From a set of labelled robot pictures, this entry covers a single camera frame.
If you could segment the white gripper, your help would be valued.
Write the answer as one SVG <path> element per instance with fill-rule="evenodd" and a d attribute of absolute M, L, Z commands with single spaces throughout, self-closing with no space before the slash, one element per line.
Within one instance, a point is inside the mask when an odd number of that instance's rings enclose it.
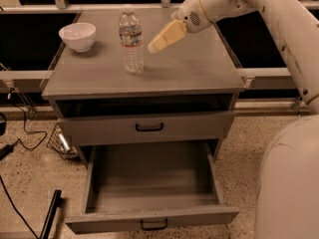
<path fill-rule="evenodd" d="M 152 54 L 180 41 L 186 32 L 198 33 L 211 25 L 201 0 L 185 0 L 170 17 L 173 21 L 161 29 L 148 44 Z"/>

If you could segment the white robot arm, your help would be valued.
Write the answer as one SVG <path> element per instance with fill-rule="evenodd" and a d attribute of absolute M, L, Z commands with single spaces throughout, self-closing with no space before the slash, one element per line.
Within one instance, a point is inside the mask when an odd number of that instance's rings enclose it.
<path fill-rule="evenodd" d="M 185 0 L 149 42 L 157 53 L 227 17 L 256 10 L 310 114 L 283 128 L 262 158 L 255 239 L 319 239 L 319 26 L 298 0 Z"/>

